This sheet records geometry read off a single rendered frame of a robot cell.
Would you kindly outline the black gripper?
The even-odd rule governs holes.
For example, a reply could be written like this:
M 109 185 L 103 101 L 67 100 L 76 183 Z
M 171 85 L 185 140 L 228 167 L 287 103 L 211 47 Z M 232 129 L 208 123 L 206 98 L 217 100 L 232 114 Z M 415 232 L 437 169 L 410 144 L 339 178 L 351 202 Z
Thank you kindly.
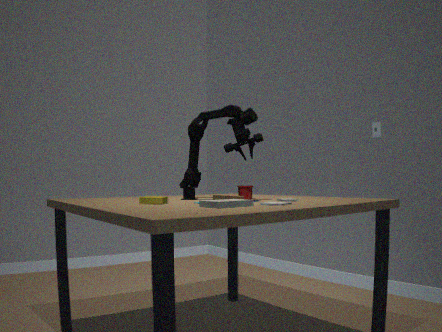
M 237 133 L 240 133 L 241 131 L 243 131 L 243 128 L 245 128 L 245 127 L 239 127 L 237 129 L 235 129 L 234 134 L 236 135 Z M 251 155 L 251 158 L 253 159 L 253 147 L 255 145 L 255 141 L 258 143 L 258 142 L 261 142 L 264 140 L 261 133 L 255 134 L 253 136 L 254 136 L 253 138 L 250 138 L 250 139 L 246 138 L 246 139 L 240 140 L 239 142 L 237 142 L 235 144 L 228 143 L 228 144 L 224 145 L 224 149 L 227 153 L 231 152 L 235 149 L 235 151 L 238 151 L 246 161 L 245 155 L 244 155 L 240 146 L 248 144 L 249 149 L 250 149 L 250 155 Z

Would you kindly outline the white flat rectangular block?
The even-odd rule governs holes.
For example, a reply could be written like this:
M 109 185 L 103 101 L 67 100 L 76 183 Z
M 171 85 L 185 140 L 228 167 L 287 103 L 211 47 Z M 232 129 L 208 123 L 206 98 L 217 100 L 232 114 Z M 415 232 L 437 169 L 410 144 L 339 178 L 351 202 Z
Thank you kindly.
M 235 208 L 254 206 L 254 200 L 246 199 L 222 199 L 222 200 L 203 200 L 199 201 L 199 207 L 205 208 Z

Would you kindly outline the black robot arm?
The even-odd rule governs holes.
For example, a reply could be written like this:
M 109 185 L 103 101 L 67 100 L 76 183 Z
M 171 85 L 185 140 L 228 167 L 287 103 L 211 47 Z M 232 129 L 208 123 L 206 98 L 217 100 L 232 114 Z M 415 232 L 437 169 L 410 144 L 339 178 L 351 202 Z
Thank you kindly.
M 203 137 L 204 130 L 207 127 L 209 119 L 221 117 L 235 117 L 229 119 L 227 124 L 232 125 L 233 131 L 239 127 L 245 127 L 252 122 L 258 120 L 258 115 L 253 108 L 248 108 L 242 111 L 240 106 L 229 104 L 222 109 L 200 112 L 199 115 L 192 120 L 188 126 L 188 136 L 190 138 L 189 162 L 188 169 L 184 174 L 184 179 L 181 181 L 180 188 L 183 188 L 183 199 L 181 200 L 197 200 L 195 199 L 195 188 L 201 180 L 201 172 L 198 171 L 198 157 L 200 140 Z M 203 120 L 202 124 L 199 124 Z M 243 128 L 243 131 L 235 135 L 237 142 L 250 137 L 248 128 Z M 188 187 L 190 186 L 190 187 Z

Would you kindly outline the yellow flat block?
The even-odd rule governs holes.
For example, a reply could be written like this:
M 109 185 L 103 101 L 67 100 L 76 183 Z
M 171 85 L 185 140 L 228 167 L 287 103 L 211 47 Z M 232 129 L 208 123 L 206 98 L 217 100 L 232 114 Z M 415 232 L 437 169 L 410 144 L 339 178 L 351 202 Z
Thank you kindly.
M 167 197 L 140 197 L 139 203 L 150 205 L 164 205 L 167 204 Z

